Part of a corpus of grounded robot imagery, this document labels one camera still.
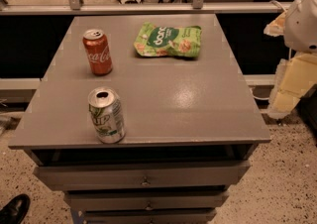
speckled floor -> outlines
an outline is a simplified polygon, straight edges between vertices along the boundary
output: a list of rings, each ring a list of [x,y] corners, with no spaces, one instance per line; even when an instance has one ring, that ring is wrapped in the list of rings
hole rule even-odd
[[[251,168],[217,209],[210,224],[316,224],[317,148],[309,127],[294,111],[282,125],[268,119],[271,143],[260,145]],[[13,124],[0,137],[0,207],[28,193],[32,203],[25,224],[72,223],[62,193],[51,192],[33,175],[34,164],[22,151],[8,149]]]

snack bag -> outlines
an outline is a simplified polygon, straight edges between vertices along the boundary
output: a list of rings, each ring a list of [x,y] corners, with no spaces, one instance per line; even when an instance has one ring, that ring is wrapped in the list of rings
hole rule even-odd
[[[145,22],[134,42],[141,56],[197,57],[200,50],[199,26],[172,28],[157,27]]]

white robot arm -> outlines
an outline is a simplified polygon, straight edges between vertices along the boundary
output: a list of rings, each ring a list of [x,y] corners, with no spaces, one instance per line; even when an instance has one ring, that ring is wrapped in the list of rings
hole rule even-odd
[[[317,0],[294,0],[264,32],[283,34],[285,45],[297,51],[294,58],[283,59],[278,65],[269,97],[268,116],[282,119],[317,83]]]

shoe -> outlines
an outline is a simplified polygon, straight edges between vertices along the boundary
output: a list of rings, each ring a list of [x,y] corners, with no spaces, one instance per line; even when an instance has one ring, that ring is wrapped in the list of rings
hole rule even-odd
[[[20,224],[30,207],[30,197],[20,194],[0,211],[0,224]]]

soda can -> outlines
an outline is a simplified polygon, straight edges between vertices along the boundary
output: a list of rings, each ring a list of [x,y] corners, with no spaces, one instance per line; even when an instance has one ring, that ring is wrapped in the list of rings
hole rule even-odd
[[[89,112],[97,137],[103,143],[115,143],[125,136],[121,102],[118,94],[107,87],[98,87],[88,96]]]
[[[87,30],[83,34],[82,42],[86,49],[91,72],[98,76],[109,73],[112,70],[112,60],[104,32],[100,29]]]

